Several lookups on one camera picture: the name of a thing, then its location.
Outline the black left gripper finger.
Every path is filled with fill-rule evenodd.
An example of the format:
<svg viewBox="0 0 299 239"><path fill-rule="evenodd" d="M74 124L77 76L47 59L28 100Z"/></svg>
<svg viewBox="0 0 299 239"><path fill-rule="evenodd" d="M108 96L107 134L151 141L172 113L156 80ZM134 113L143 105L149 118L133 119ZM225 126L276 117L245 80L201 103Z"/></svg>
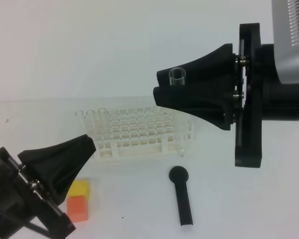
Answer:
<svg viewBox="0 0 299 239"><path fill-rule="evenodd" d="M26 169L34 175L35 179L39 180L52 197L54 203L60 205L65 200L71 184L82 168L68 172L65 170L59 172L33 172Z"/></svg>
<svg viewBox="0 0 299 239"><path fill-rule="evenodd" d="M68 172L82 168L95 151L92 138L84 134L55 146L24 150L17 156L29 171Z"/></svg>

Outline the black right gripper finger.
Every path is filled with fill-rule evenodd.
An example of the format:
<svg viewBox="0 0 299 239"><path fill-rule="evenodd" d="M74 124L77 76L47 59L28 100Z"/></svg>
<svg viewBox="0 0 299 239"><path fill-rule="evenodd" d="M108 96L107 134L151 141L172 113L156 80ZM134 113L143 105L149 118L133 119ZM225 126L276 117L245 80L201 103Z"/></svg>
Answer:
<svg viewBox="0 0 299 239"><path fill-rule="evenodd" d="M176 68L185 70L185 82L187 84L225 77L230 79L230 85L233 86L236 83L236 54L233 52L233 44L231 43L224 44L213 52L191 62L178 65Z"/></svg>
<svg viewBox="0 0 299 239"><path fill-rule="evenodd" d="M233 90L204 84L155 87L157 106L173 109L203 119L222 130L233 124Z"/></svg>

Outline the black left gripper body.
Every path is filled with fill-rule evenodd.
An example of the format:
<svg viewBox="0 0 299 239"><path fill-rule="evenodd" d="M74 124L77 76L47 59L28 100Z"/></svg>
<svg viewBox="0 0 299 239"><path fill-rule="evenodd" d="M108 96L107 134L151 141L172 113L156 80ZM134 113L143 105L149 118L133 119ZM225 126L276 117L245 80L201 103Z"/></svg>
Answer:
<svg viewBox="0 0 299 239"><path fill-rule="evenodd" d="M32 189L8 151L0 148L0 239L27 228L49 239L64 239L74 224L52 200Z"/></svg>

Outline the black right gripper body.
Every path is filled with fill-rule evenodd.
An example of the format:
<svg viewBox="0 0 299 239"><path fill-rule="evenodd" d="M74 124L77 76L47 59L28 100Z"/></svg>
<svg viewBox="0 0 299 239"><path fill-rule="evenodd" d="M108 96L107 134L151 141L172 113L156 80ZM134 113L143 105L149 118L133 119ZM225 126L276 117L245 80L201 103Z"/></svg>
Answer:
<svg viewBox="0 0 299 239"><path fill-rule="evenodd" d="M299 121L299 84L278 78L273 44L262 44L258 23L241 24L240 54L246 59L245 104L236 122L235 166L260 167L262 122Z"/></svg>

